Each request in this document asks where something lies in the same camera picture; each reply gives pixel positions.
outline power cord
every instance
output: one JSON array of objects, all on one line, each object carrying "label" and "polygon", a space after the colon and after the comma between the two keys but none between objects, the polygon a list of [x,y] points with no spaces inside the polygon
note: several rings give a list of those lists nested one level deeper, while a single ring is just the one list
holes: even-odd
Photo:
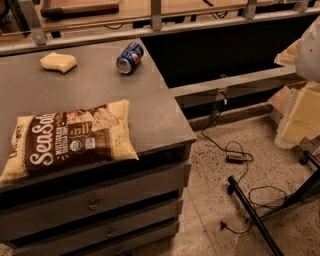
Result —
[{"label": "power cord", "polygon": [[234,233],[234,234],[239,234],[239,235],[242,235],[242,234],[247,233],[247,232],[251,229],[251,227],[252,227],[252,221],[250,222],[250,225],[249,225],[249,227],[248,227],[246,230],[244,230],[244,231],[235,231],[235,230],[229,228],[228,225],[227,225],[227,223],[225,223],[225,222],[223,222],[223,221],[220,221],[220,230],[228,229],[228,230],[231,231],[232,233]]},{"label": "power cord", "polygon": [[110,26],[108,26],[108,25],[105,25],[105,27],[108,28],[108,29],[117,30],[117,29],[120,29],[123,25],[124,25],[124,23],[122,23],[122,24],[119,25],[118,27],[110,27]]},{"label": "power cord", "polygon": [[[241,175],[241,177],[238,179],[237,183],[239,184],[239,182],[245,177],[245,175],[248,173],[249,171],[249,163],[252,162],[254,160],[254,157],[252,154],[248,153],[248,152],[244,152],[243,150],[243,147],[241,146],[241,144],[237,141],[229,141],[228,144],[226,145],[225,148],[222,148],[217,142],[215,142],[214,140],[212,140],[209,136],[207,136],[204,132],[206,131],[206,129],[212,125],[212,123],[214,123],[219,117],[220,115],[222,114],[222,112],[219,112],[215,118],[213,120],[211,120],[211,122],[208,123],[207,126],[205,126],[202,131],[201,131],[201,134],[206,138],[208,139],[210,142],[212,142],[213,144],[215,144],[218,149],[224,151],[226,153],[226,160],[228,159],[228,154],[230,153],[236,153],[236,154],[240,154],[242,157],[243,157],[243,161],[240,161],[241,159],[239,159],[239,162],[237,163],[245,163],[247,168],[246,168],[246,171]],[[231,143],[235,143],[239,146],[240,148],[240,151],[236,151],[236,150],[229,150],[228,149],[228,146],[231,144]],[[272,189],[276,189],[278,191],[280,191],[281,193],[283,193],[284,195],[284,202],[281,206],[271,206],[271,205],[267,205],[267,204],[259,204],[259,203],[256,203],[254,202],[252,199],[251,199],[251,194],[253,191],[256,191],[256,190],[259,190],[259,189],[265,189],[265,188],[272,188]],[[269,186],[269,185],[266,185],[266,186],[261,186],[261,187],[256,187],[256,188],[253,188],[249,191],[248,193],[248,201],[252,204],[253,208],[256,209],[256,206],[259,206],[259,207],[263,207],[263,208],[269,208],[269,209],[278,209],[280,207],[282,207],[285,203],[286,203],[286,198],[287,198],[287,194],[282,190],[282,189],[279,189],[279,188],[276,188],[274,186]],[[249,227],[244,230],[244,231],[235,231],[233,229],[231,229],[230,227],[228,227],[228,225],[221,221],[220,222],[220,230],[223,230],[223,229],[227,229],[229,230],[230,232],[234,233],[234,234],[244,234],[244,233],[247,233],[251,227],[252,227],[252,224],[253,222],[251,221],[250,222],[250,225]]]},{"label": "power cord", "polygon": [[[205,2],[207,5],[209,5],[210,7],[213,7],[213,6],[214,6],[214,4],[211,3],[211,2],[208,1],[208,0],[202,0],[202,1]],[[225,12],[215,12],[215,13],[211,12],[211,15],[212,15],[215,19],[218,19],[218,18],[224,19],[224,18],[228,15],[228,11],[225,11]]]}]

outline gray countertop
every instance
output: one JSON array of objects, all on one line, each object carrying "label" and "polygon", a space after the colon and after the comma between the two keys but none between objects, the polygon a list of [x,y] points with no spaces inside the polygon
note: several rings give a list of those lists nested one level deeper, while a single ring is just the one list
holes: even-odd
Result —
[{"label": "gray countertop", "polygon": [[12,149],[18,116],[89,109],[122,99],[130,102],[130,138],[139,156],[194,142],[193,131],[144,46],[145,55],[131,75],[118,71],[116,59],[130,42],[55,50],[77,59],[78,65],[66,74],[42,68],[40,59],[52,51],[0,58],[0,172]]}]

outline power adapter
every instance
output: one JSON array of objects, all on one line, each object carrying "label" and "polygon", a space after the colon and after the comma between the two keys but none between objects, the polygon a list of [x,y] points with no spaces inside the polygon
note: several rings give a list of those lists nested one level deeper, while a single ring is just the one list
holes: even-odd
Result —
[{"label": "power adapter", "polygon": [[226,157],[226,161],[231,164],[243,164],[244,160],[243,155],[228,154]]}]

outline drawer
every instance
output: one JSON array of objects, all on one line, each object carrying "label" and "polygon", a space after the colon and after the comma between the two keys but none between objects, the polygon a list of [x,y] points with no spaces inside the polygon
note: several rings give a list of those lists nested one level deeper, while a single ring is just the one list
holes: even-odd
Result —
[{"label": "drawer", "polygon": [[0,240],[11,241],[181,189],[189,171],[189,162],[183,161],[4,210]]},{"label": "drawer", "polygon": [[19,249],[14,249],[12,256],[57,256],[79,250],[81,248],[116,240],[117,237],[141,228],[177,218],[182,211],[181,199],[172,199],[150,207],[143,208],[124,216],[119,216],[74,230],[72,234],[50,238]]},{"label": "drawer", "polygon": [[78,254],[72,255],[86,255],[86,256],[116,256],[124,252],[131,251],[137,247],[155,242],[157,240],[175,235],[179,230],[179,222],[172,221],[167,224],[163,224],[150,230],[146,230],[139,234],[134,234],[121,241],[117,241],[111,245],[102,245],[99,248],[91,249]]}]

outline black cable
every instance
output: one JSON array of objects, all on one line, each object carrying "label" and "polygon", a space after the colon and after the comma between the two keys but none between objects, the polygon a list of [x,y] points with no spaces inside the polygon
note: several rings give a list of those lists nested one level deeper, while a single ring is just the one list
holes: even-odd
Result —
[{"label": "black cable", "polygon": [[218,19],[216,16],[214,16],[213,12],[211,12],[211,15],[213,16],[213,18]]},{"label": "black cable", "polygon": [[119,28],[121,28],[122,26],[124,25],[124,23],[122,23],[121,25],[119,25],[118,27],[109,27],[108,25],[106,25],[105,27],[108,28],[108,29],[114,29],[114,30],[117,30]]},{"label": "black cable", "polygon": [[202,0],[202,1],[205,2],[207,5],[209,5],[210,7],[214,6],[214,4],[209,2],[208,0]]},{"label": "black cable", "polygon": [[225,229],[225,228],[226,228],[226,229],[228,229],[229,231],[231,231],[231,232],[234,233],[234,234],[239,234],[239,235],[241,235],[241,234],[247,233],[247,232],[252,228],[252,223],[253,223],[253,222],[251,221],[249,227],[248,227],[246,230],[244,230],[244,231],[235,231],[235,230],[229,228],[228,225],[227,225],[227,223],[224,223],[224,222],[220,221],[220,229],[222,230],[222,229]]},{"label": "black cable", "polygon": [[242,151],[235,151],[235,150],[228,150],[227,148],[222,148],[220,147],[220,145],[218,143],[216,143],[215,141],[213,141],[209,136],[207,136],[206,134],[204,134],[205,130],[213,123],[215,122],[218,117],[222,114],[222,112],[220,112],[219,114],[216,115],[216,117],[205,127],[202,129],[201,131],[201,134],[202,136],[204,136],[205,138],[207,138],[210,142],[212,142],[213,144],[215,144],[220,150],[226,152],[226,153],[238,153],[238,154],[242,154],[245,161],[246,162],[252,162],[253,161],[253,155],[248,153],[248,152],[244,152],[243,149],[242,149],[242,146],[240,145],[239,142],[236,142],[236,141],[232,141],[232,142],[235,142],[235,143],[238,143],[238,145],[240,145]]},{"label": "black cable", "polygon": [[241,180],[244,176],[246,176],[247,173],[248,173],[248,171],[249,171],[249,163],[246,162],[246,165],[247,165],[247,169],[246,169],[246,171],[241,175],[241,177],[238,179],[237,184],[240,183],[240,180]]},{"label": "black cable", "polygon": [[220,19],[224,19],[227,15],[228,15],[228,11],[225,11],[223,13],[221,12],[216,12],[216,15],[220,18]]},{"label": "black cable", "polygon": [[[278,190],[280,191],[283,195],[284,195],[284,200],[283,200],[283,203],[282,205],[280,206],[273,206],[273,205],[267,205],[267,204],[258,204],[256,202],[254,202],[252,199],[251,199],[251,193],[255,190],[258,190],[258,189],[264,189],[264,188],[272,188],[272,189],[275,189],[275,190]],[[286,192],[284,192],[282,189],[280,188],[276,188],[274,186],[269,186],[269,185],[266,185],[266,186],[261,186],[261,187],[256,187],[256,188],[253,188],[249,191],[248,193],[248,201],[253,205],[253,206],[259,206],[259,207],[263,207],[263,208],[267,208],[267,209],[278,209],[278,208],[281,208],[286,202],[287,202],[287,194]]]}]

